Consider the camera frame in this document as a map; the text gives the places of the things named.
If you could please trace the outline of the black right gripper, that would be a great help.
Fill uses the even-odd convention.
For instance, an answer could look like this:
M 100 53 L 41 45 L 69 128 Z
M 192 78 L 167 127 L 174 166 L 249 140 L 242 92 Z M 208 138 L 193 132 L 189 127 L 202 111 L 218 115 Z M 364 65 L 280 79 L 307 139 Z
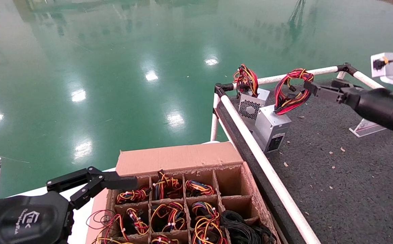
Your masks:
M 393 131 L 393 93 L 386 88 L 366 90 L 346 80 L 333 79 L 329 86 L 305 82 L 304 89 L 314 97 L 345 103 L 360 117 Z

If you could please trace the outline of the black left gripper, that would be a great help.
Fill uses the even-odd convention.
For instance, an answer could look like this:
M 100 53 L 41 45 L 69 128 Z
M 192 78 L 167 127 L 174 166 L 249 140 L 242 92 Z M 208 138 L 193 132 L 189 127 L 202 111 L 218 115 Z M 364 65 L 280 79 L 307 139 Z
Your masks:
M 58 193 L 82 185 L 70 201 Z M 44 195 L 0 199 L 0 244 L 66 244 L 74 209 L 79 210 L 104 189 L 136 187 L 134 176 L 89 167 L 47 181 Z

